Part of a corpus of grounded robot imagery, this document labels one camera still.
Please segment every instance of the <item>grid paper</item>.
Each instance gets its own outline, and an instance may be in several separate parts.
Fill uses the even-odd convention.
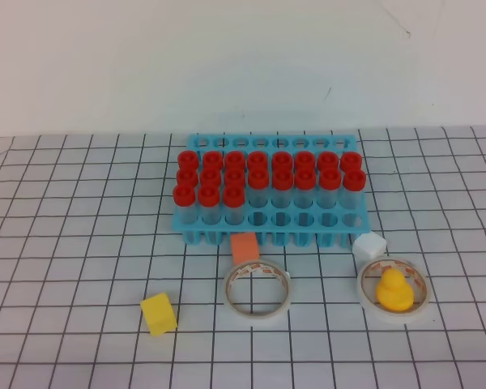
[[[423,321],[366,314],[363,263],[313,241],[262,248],[292,306],[274,327],[239,323],[220,292],[227,240],[170,228],[185,135],[1,138],[0,388],[486,389],[486,127],[352,133],[373,230],[430,275]],[[275,302],[247,281],[245,306]],[[151,338],[139,303],[160,292],[179,324]]]

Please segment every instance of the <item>yellow cube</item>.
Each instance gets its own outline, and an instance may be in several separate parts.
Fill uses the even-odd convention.
[[[169,302],[169,297],[165,293],[147,298],[141,301],[140,307],[143,309],[144,318],[151,336],[162,335],[178,327],[177,318]]]

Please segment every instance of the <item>test tube rack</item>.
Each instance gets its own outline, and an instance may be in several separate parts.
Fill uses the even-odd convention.
[[[356,138],[353,135],[191,135],[187,149],[197,152],[200,161],[203,154],[209,151],[222,152],[223,155],[240,151],[246,156],[254,151],[265,152],[271,172],[271,158],[276,152],[289,152],[295,156],[298,152],[309,151],[317,157],[320,152],[328,151],[341,157],[345,152],[356,151]],[[245,219],[239,225],[226,222],[222,206],[222,217],[217,224],[205,224],[201,216],[192,224],[183,224],[175,215],[173,230],[183,233],[185,242],[189,245],[198,244],[202,235],[206,237],[207,243],[219,245],[224,236],[230,233],[254,232],[260,245],[265,244],[270,236],[272,244],[286,246],[292,236],[297,246],[308,246],[313,237],[316,237],[320,247],[333,246],[336,242],[341,246],[350,246],[362,233],[371,231],[364,193],[361,194],[359,206],[352,210],[342,207],[339,201],[331,209],[319,207],[316,201],[309,208],[299,208],[293,202],[286,208],[277,208],[271,202],[271,188],[269,193],[269,201],[265,207],[251,207],[248,200],[245,201]],[[276,224],[278,216],[281,224],[285,225]],[[307,220],[303,224],[308,225],[299,225],[301,218]],[[256,220],[259,220],[260,225],[256,225]]]

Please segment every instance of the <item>white cube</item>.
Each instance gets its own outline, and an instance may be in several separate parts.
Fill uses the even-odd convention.
[[[353,243],[353,254],[357,259],[371,261],[386,252],[387,241],[377,233],[362,233]]]

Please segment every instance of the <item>orange cube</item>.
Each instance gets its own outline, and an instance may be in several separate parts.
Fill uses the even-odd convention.
[[[235,265],[259,260],[258,239],[255,233],[232,233],[230,246]]]

